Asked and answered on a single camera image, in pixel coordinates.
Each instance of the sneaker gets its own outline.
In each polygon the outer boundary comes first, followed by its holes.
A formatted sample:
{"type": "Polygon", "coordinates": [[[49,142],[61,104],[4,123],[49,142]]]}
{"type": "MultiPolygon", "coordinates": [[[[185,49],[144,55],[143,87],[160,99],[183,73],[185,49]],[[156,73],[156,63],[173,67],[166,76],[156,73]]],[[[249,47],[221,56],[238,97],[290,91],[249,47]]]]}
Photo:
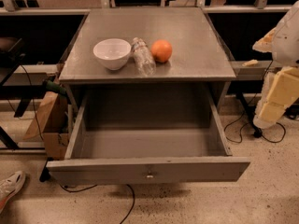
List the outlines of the sneaker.
{"type": "Polygon", "coordinates": [[[26,174],[23,171],[18,171],[8,179],[0,181],[0,214],[4,209],[7,201],[21,190],[26,179],[26,174]]]}

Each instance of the drawer handle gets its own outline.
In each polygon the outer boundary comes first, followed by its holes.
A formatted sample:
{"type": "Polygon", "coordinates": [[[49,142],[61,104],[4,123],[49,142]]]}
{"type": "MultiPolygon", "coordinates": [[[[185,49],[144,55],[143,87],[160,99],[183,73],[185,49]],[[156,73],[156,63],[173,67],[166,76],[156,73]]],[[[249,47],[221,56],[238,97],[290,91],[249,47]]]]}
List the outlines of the drawer handle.
{"type": "Polygon", "coordinates": [[[147,179],[152,179],[152,178],[154,178],[154,175],[151,172],[149,172],[147,174],[147,179]]]}

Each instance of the metal cabinet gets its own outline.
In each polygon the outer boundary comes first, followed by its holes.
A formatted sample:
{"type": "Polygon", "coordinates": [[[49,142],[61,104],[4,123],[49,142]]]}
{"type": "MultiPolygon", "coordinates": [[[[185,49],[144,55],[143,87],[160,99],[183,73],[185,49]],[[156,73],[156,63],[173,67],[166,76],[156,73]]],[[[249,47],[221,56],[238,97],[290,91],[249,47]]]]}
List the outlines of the metal cabinet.
{"type": "Polygon", "coordinates": [[[236,181],[249,159],[232,156],[217,108],[234,77],[200,8],[92,10],[60,76],[78,115],[51,175],[63,185],[236,181]],[[112,72],[93,57],[97,42],[135,36],[173,45],[154,76],[133,59],[112,72]]]}

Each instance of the shoe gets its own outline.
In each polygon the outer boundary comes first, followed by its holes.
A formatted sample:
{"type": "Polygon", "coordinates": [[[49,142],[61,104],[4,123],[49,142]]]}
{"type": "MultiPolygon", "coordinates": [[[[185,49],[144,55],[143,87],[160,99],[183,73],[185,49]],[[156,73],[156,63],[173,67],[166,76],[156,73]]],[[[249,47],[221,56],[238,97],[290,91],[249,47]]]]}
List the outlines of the shoe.
{"type": "Polygon", "coordinates": [[[24,185],[26,174],[18,171],[8,179],[0,181],[0,214],[10,198],[16,195],[24,185]]]}

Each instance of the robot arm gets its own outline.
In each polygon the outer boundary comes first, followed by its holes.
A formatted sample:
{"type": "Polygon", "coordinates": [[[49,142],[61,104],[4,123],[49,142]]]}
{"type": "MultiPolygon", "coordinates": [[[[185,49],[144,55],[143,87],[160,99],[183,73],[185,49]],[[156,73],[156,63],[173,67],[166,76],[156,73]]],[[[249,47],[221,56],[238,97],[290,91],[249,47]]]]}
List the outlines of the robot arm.
{"type": "Polygon", "coordinates": [[[253,123],[265,129],[276,124],[286,108],[299,98],[299,1],[276,28],[254,44],[253,49],[272,52],[273,60],[284,66],[264,79],[262,98],[257,104],[253,123]]]}

